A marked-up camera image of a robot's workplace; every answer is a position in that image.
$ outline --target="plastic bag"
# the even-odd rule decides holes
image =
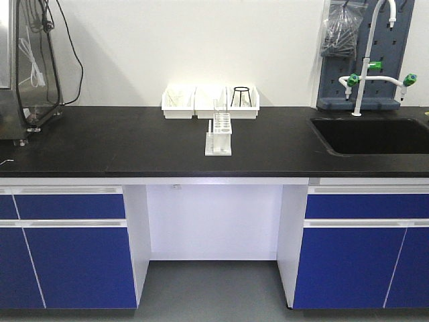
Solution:
[[[357,37],[368,4],[332,0],[326,35],[320,48],[323,57],[356,57]]]

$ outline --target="test tube rack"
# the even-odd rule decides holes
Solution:
[[[230,156],[231,151],[231,116],[225,112],[215,112],[208,121],[206,133],[206,156]]]

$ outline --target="sink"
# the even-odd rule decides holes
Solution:
[[[429,128],[415,119],[311,119],[337,154],[429,154]]]

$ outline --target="black countertop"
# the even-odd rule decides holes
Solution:
[[[421,107],[363,111],[362,118],[412,117]],[[338,156],[313,117],[352,118],[309,107],[264,107],[232,120],[232,156],[205,156],[208,120],[164,119],[159,107],[66,107],[29,144],[0,142],[0,177],[426,177],[429,154]]]

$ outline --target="gray pegboard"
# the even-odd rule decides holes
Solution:
[[[374,7],[378,0],[352,0],[351,2],[368,3],[368,8],[361,27],[355,58],[324,57],[317,107],[319,109],[352,110],[355,106],[357,87],[353,87],[350,100],[345,99],[345,88],[338,82],[341,76],[352,73],[361,74],[363,58],[367,46],[369,28]],[[398,78],[401,72],[402,59],[410,29],[414,8],[414,0],[396,0],[397,16],[393,30],[390,30],[390,8],[387,0],[381,7],[371,51],[371,61],[383,61],[382,70],[368,70],[369,76],[383,75]],[[400,103],[395,101],[396,86],[381,80],[367,80],[363,96],[362,110],[399,109]]]

